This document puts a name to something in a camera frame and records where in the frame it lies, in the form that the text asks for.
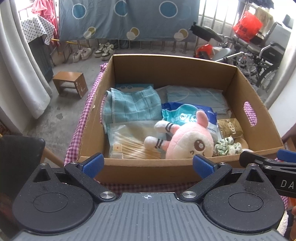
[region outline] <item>plush toy leg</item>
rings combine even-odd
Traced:
[[[144,141],[144,146],[147,149],[163,149],[164,151],[167,150],[168,145],[169,145],[169,141],[164,141],[155,137],[146,137],[145,141]]]
[[[166,120],[160,120],[154,126],[154,128],[160,133],[173,133],[175,134],[176,131],[180,128],[179,125],[173,124]]]

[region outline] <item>gold snack package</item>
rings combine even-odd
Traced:
[[[217,120],[222,138],[232,136],[233,138],[243,135],[242,128],[236,118]]]

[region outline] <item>blue gripper pad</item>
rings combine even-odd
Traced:
[[[296,163],[296,152],[279,149],[276,153],[279,160]]]
[[[193,169],[202,179],[204,179],[216,171],[218,165],[201,155],[195,155],[193,157]]]
[[[104,167],[104,156],[96,153],[79,164],[79,169],[91,178],[94,178]]]

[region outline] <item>white sneaker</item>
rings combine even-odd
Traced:
[[[101,56],[101,60],[108,60],[114,53],[114,45],[110,44]]]
[[[94,56],[96,58],[99,58],[102,56],[102,54],[104,53],[104,51],[106,50],[106,48],[110,45],[110,43],[106,43],[106,44],[99,44],[99,49],[94,52]]]
[[[73,54],[73,62],[78,62],[81,58],[82,50],[78,50]]]
[[[83,48],[81,58],[82,60],[88,59],[88,57],[91,55],[92,49],[91,48]]]

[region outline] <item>cardboard box handle hole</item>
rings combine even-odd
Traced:
[[[250,126],[256,126],[257,124],[257,116],[253,109],[253,107],[250,105],[248,101],[244,103],[244,112],[246,113],[246,116],[248,117]]]

